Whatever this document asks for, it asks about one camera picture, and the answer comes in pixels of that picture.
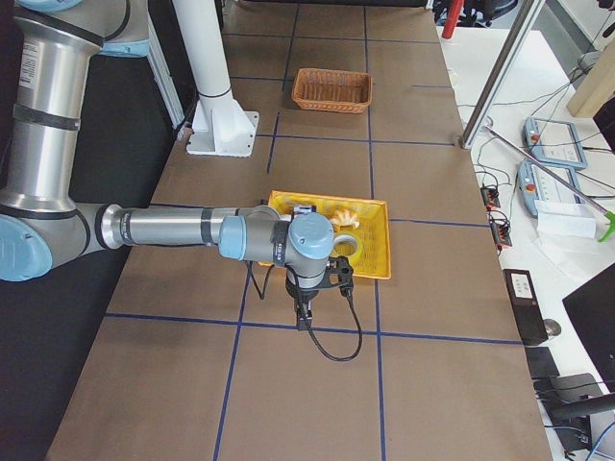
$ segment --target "black monitor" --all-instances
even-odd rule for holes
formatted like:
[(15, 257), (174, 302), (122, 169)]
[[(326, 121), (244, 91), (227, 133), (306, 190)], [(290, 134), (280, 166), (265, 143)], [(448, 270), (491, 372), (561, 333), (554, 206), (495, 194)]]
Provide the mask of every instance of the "black monitor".
[[(578, 338), (606, 380), (615, 380), (615, 264), (604, 269), (564, 300)], [(615, 392), (615, 382), (607, 382)]]

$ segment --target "brown wicker basket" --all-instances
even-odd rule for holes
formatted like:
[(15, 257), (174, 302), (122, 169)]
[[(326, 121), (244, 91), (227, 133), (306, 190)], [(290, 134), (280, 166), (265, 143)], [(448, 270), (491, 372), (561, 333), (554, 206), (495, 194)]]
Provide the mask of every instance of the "brown wicker basket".
[(301, 109), (363, 113), (372, 102), (372, 78), (362, 72), (299, 69), (292, 100)]

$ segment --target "white desk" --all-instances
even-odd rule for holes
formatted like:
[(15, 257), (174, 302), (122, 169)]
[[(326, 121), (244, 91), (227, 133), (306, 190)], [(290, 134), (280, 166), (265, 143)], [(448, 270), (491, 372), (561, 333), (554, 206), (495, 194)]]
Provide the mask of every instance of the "white desk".
[[(441, 39), (442, 49), (449, 69), (453, 70), (455, 98), (460, 105), (461, 118), (467, 121), (472, 113), (471, 107), (479, 99), (484, 83), (491, 71), (507, 30), (455, 29), (449, 40)], [(496, 98), (497, 103), (533, 100), (551, 93), (568, 83), (566, 72), (562, 70), (546, 40), (537, 31), (532, 31), (515, 61), (509, 75)], [(536, 113), (538, 117), (555, 120), (573, 121), (579, 137), (584, 139), (598, 132), (592, 119), (573, 118), (566, 103), (574, 94), (570, 86), (566, 92), (557, 94), (549, 104)], [(519, 146), (522, 143), (522, 127), (525, 119), (547, 98), (535, 103), (494, 106), (489, 115), (494, 120), (494, 130), (504, 135)], [(476, 161), (480, 148), (489, 140), (487, 134), (481, 134), (472, 149)], [(608, 145), (601, 135), (587, 139), (584, 146), (604, 147)], [(600, 152), (587, 151), (589, 167), (583, 173), (604, 182), (615, 183), (615, 156)], [(505, 170), (510, 181), (515, 182), (517, 168), (521, 161), (518, 154), (505, 147), (499, 140), (492, 140), (482, 148), (480, 162)], [(491, 171), (500, 182), (506, 182), (505, 174)], [(597, 187), (585, 178), (580, 178), (580, 185), (587, 194), (609, 195), (612, 190)], [(572, 291), (597, 275), (601, 270), (615, 261), (615, 238), (605, 243), (597, 239), (579, 237), (559, 237), (539, 235), (536, 231), (537, 221), (532, 219), (523, 205), (521, 194), (513, 187), (500, 187), (500, 200), (503, 212), (511, 221), (511, 240), (513, 247), (502, 252), (500, 262), (503, 268), (526, 269), (536, 290), (543, 318), (556, 320), (562, 327), (561, 335), (552, 338), (545, 346), (551, 349), (555, 363), (562, 376), (591, 373), (601, 380), (577, 334), (568, 319), (562, 299)], [(615, 209), (615, 200), (602, 201), (608, 209)], [(597, 213), (598, 235), (606, 229), (605, 220)], [(553, 459), (563, 461), (563, 449), (551, 429), (547, 429), (552, 447)], [(603, 442), (615, 446), (613, 435)]]

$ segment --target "blue cable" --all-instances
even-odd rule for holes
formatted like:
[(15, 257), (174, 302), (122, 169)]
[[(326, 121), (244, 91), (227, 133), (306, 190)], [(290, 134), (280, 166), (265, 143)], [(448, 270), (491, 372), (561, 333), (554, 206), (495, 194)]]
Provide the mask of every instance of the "blue cable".
[(591, 458), (594, 454), (596, 454), (596, 451), (598, 450), (598, 446), (600, 445), (600, 442), (603, 440), (603, 438), (606, 436), (606, 434), (608, 434), (610, 432), (610, 430), (613, 427), (615, 427), (615, 422), (611, 423), (605, 430), (603, 430), (603, 433), (600, 434), (600, 437), (598, 437), (598, 440), (596, 441), (596, 445), (594, 445), (592, 450), (589, 452), (589, 454), (585, 458), (585, 461), (589, 461), (589, 458)]

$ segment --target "red object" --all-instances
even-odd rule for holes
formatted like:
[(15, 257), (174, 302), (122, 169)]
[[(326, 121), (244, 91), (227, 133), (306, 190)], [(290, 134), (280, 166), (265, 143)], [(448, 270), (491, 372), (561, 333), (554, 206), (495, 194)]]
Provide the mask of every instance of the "red object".
[(461, 9), (463, 8), (463, 1), (464, 0), (451, 0), (446, 23), (444, 24), (444, 30), (442, 31), (442, 38), (451, 38), (453, 36), (453, 31), (455, 30), (459, 15), (461, 14)]

